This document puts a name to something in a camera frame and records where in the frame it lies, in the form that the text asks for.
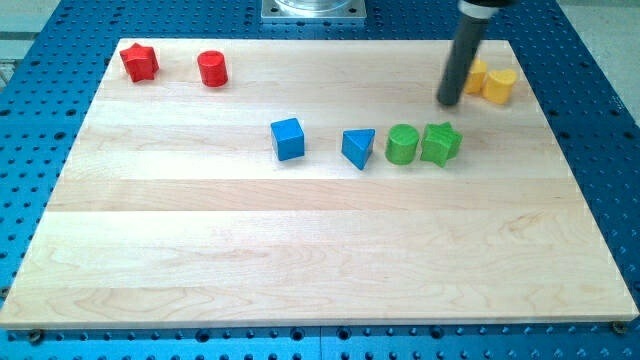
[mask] metal base plate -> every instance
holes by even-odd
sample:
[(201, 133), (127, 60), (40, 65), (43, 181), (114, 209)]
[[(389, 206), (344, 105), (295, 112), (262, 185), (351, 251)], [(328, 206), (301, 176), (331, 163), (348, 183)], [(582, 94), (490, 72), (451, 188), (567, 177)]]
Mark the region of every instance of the metal base plate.
[(364, 24), (367, 10), (365, 0), (351, 0), (338, 8), (326, 11), (301, 10), (276, 0), (262, 0), (261, 15), (265, 24), (322, 23), (325, 21)]

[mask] green star block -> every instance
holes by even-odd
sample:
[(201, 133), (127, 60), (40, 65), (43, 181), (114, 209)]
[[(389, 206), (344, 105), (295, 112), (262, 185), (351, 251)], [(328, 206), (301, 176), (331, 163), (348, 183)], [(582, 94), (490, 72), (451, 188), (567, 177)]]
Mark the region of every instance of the green star block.
[(453, 130), (450, 123), (427, 124), (424, 128), (420, 160), (431, 161), (444, 167), (447, 160), (458, 155), (461, 143), (462, 134)]

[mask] wooden board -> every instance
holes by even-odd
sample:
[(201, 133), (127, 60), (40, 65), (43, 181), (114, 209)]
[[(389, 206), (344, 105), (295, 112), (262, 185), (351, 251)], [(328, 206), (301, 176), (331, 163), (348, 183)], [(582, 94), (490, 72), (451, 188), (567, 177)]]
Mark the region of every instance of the wooden board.
[[(134, 40), (125, 39), (118, 50)], [(521, 74), (504, 107), (434, 102), (444, 41), (143, 39), (116, 54), (14, 287), (9, 328), (630, 320), (637, 308)], [(230, 83), (200, 84), (218, 49)], [(520, 71), (508, 43), (492, 69)], [(307, 155), (278, 162), (297, 116)], [(388, 129), (451, 121), (446, 168), (384, 158)], [(374, 127), (358, 171), (344, 129)]]

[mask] blue block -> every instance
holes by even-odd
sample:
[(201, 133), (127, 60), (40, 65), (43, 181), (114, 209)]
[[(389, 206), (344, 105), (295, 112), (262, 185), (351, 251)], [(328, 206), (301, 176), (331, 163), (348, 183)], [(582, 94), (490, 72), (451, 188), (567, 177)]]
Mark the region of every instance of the blue block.
[(342, 133), (342, 153), (358, 169), (363, 170), (373, 152), (374, 129), (347, 130)]
[(304, 132), (298, 119), (271, 123), (271, 139), (278, 160), (284, 161), (304, 156)]

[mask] yellow cylinder block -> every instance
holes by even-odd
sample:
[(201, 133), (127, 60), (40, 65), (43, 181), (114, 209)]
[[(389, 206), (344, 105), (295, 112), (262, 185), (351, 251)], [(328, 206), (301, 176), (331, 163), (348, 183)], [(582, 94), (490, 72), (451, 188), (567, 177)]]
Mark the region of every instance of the yellow cylinder block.
[(478, 58), (474, 59), (471, 69), (469, 69), (467, 82), (464, 84), (464, 93), (474, 94), (479, 92), (482, 89), (485, 75), (487, 75), (487, 63)]
[(489, 71), (487, 81), (482, 88), (482, 96), (491, 102), (502, 105), (509, 101), (516, 80), (518, 80), (518, 74), (514, 70)]

